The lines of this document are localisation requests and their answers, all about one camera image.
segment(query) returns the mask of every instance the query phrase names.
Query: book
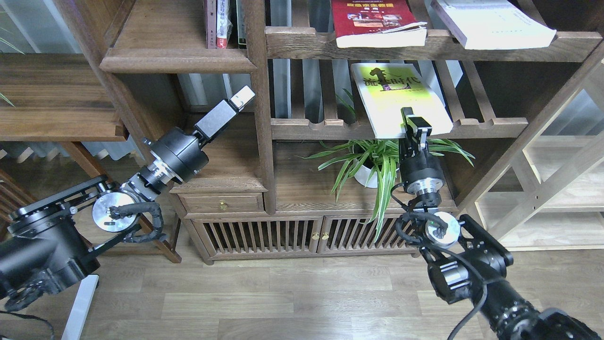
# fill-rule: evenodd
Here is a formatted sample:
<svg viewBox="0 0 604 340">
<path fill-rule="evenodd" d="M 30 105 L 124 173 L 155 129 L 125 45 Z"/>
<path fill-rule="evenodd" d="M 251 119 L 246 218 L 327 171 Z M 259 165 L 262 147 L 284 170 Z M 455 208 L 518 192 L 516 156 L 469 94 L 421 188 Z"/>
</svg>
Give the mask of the book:
<svg viewBox="0 0 604 340">
<path fill-rule="evenodd" d="M 231 34 L 231 14 L 230 1 L 218 0 L 216 11 L 216 48 L 226 48 L 228 45 L 228 37 Z"/>
<path fill-rule="evenodd" d="M 377 139 L 405 135 L 401 108 L 432 125 L 432 136 L 451 132 L 453 122 L 440 98 L 410 64 L 357 63 L 352 75 Z"/>
<path fill-rule="evenodd" d="M 432 0 L 431 7 L 468 50 L 548 47 L 556 35 L 506 0 Z"/>
<path fill-rule="evenodd" d="M 237 43 L 239 44 L 239 48 L 245 48 L 245 15 L 243 13 L 243 4 L 241 1 L 242 0 L 236 0 L 235 3 L 235 11 L 237 12 Z"/>
<path fill-rule="evenodd" d="M 208 49 L 216 48 L 216 0 L 204 0 L 205 40 Z"/>
<path fill-rule="evenodd" d="M 407 47 L 426 44 L 426 22 L 418 22 L 405 0 L 332 0 L 336 45 Z"/>
</svg>

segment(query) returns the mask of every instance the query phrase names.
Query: wooden cabinet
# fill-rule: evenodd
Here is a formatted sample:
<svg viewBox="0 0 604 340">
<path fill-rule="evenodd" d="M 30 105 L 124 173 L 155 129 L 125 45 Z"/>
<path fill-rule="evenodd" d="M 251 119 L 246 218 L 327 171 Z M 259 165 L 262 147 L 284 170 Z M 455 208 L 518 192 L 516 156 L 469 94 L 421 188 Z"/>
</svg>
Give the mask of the wooden cabinet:
<svg viewBox="0 0 604 340">
<path fill-rule="evenodd" d="M 372 227 L 359 221 L 371 213 L 373 190 L 350 181 L 336 202 L 330 194 L 335 170 L 318 172 L 319 161 L 300 157 L 319 149 L 319 140 L 372 138 L 358 93 L 353 93 L 357 117 L 338 111 L 332 59 L 432 61 L 455 126 L 444 137 L 457 139 L 477 156 L 475 167 L 455 155 L 444 159 L 448 183 L 441 190 L 442 209 L 457 213 L 471 209 L 505 173 L 515 151 L 540 133 L 604 57 L 601 0 L 518 1 L 529 16 L 558 33 L 547 48 L 513 51 L 463 49 L 449 31 L 430 24 L 423 0 L 409 4 L 429 23 L 426 45 L 383 49 L 338 48 L 333 33 L 309 27 L 312 9 L 306 0 L 292 0 L 293 27 L 267 26 L 267 2 L 244 0 L 246 50 L 205 48 L 199 0 L 104 0 L 101 7 L 96 0 L 55 3 L 147 160 L 152 156 L 142 137 L 156 139 L 173 125 L 186 129 L 199 118 L 183 104 L 174 74 L 250 74 L 257 94 L 253 112 L 241 114 L 204 148 L 210 164 L 196 178 L 171 190 L 172 203 L 207 263 L 408 251 L 388 225 L 378 243 L 369 241 Z M 291 63 L 287 119 L 271 111 L 271 59 Z M 302 59 L 318 60 L 320 118 L 304 113 Z M 457 65 L 446 60 L 461 60 L 457 84 L 449 72 Z M 387 223 L 401 212 L 392 204 Z"/>
</svg>

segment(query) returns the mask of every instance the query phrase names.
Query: cabinet door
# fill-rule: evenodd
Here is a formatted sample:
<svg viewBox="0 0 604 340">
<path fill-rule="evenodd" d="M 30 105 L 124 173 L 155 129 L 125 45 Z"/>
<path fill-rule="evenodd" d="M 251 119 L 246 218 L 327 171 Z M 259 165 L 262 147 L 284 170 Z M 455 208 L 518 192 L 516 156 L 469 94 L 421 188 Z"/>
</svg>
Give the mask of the cabinet door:
<svg viewBox="0 0 604 340">
<path fill-rule="evenodd" d="M 375 221 L 367 223 L 370 216 L 326 216 L 321 229 L 318 253 L 415 253 L 413 247 L 396 235 L 394 222 L 398 215 L 386 215 L 382 232 L 374 242 L 376 234 Z"/>
<path fill-rule="evenodd" d="M 192 220 L 212 260 L 316 253 L 322 217 Z"/>
</svg>

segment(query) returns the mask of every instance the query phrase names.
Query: black cable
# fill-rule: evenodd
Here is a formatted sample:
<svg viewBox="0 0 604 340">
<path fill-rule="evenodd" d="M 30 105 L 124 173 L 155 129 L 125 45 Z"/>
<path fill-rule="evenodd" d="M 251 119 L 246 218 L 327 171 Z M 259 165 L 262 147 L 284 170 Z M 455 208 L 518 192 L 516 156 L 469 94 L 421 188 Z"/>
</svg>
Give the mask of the black cable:
<svg viewBox="0 0 604 340">
<path fill-rule="evenodd" d="M 401 186 L 403 186 L 403 183 L 399 183 L 399 184 L 393 186 L 392 189 L 390 189 L 390 197 L 392 197 L 392 199 L 395 200 L 396 203 L 399 203 L 400 207 L 403 208 L 405 211 L 409 211 L 409 207 L 407 206 L 407 204 L 401 202 L 400 199 L 398 199 L 398 198 L 396 198 L 396 196 L 394 196 L 394 190 L 400 188 Z"/>
<path fill-rule="evenodd" d="M 13 315 L 13 316 L 16 316 L 16 317 L 22 318 L 22 319 L 30 319 L 30 320 L 42 321 L 42 322 L 44 322 L 48 326 L 48 328 L 50 328 L 50 340 L 54 340 L 54 327 L 53 327 L 53 325 L 50 324 L 50 322 L 48 322 L 48 320 L 39 318 L 39 317 L 37 317 L 35 315 L 18 314 L 18 313 L 13 313 L 13 312 L 6 312 L 4 310 L 0 310 L 0 313 L 1 314 Z"/>
<path fill-rule="evenodd" d="M 405 240 L 405 242 L 407 242 L 411 246 L 416 246 L 416 247 L 419 247 L 419 248 L 424 247 L 424 248 L 436 250 L 436 251 L 443 252 L 445 254 L 450 255 L 451 257 L 453 257 L 457 261 L 461 262 L 467 269 L 469 269 L 474 274 L 474 276 L 476 276 L 476 278 L 479 280 L 479 282 L 482 285 L 481 286 L 482 295 L 481 295 L 480 300 L 478 301 L 478 303 L 476 303 L 476 305 L 474 305 L 474 308 L 466 316 L 464 316 L 463 319 L 461 319 L 461 321 L 453 328 L 453 330 L 451 331 L 451 333 L 447 337 L 447 340 L 453 340 L 453 338 L 457 335 L 457 333 L 461 330 L 461 328 L 463 328 L 463 326 L 465 326 L 466 323 L 470 319 L 472 319 L 474 317 L 474 315 L 476 315 L 476 313 L 478 313 L 478 311 L 483 307 L 484 302 L 487 300 L 487 284 L 486 284 L 486 281 L 483 278 L 483 276 L 480 275 L 480 272 L 478 271 L 478 269 L 476 269 L 465 258 L 459 256 L 458 254 L 456 254 L 456 253 L 454 253 L 454 252 L 452 252 L 452 251 L 450 251 L 448 249 L 435 246 L 435 245 L 433 245 L 431 243 L 422 242 L 420 238 L 412 237 L 410 235 L 405 234 L 403 232 L 403 229 L 402 229 L 402 221 L 403 221 L 403 216 L 401 215 L 401 217 L 399 217 L 399 219 L 397 219 L 396 223 L 394 224 L 394 228 L 395 228 L 396 233 L 398 234 L 398 236 L 401 237 L 403 240 Z"/>
</svg>

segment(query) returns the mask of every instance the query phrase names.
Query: white book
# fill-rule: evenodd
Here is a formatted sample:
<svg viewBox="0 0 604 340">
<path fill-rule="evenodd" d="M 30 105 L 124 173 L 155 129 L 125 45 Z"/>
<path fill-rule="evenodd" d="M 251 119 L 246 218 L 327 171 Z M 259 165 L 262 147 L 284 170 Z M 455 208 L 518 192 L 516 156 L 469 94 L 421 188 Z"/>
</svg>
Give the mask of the white book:
<svg viewBox="0 0 604 340">
<path fill-rule="evenodd" d="M 432 0 L 431 7 L 467 50 L 548 47 L 556 35 L 506 0 Z"/>
<path fill-rule="evenodd" d="M 415 115 L 423 117 L 432 126 L 432 135 L 451 132 L 453 123 L 443 102 L 422 82 L 413 65 L 357 63 L 351 68 L 377 139 L 405 135 L 403 107 L 411 107 Z"/>
</svg>

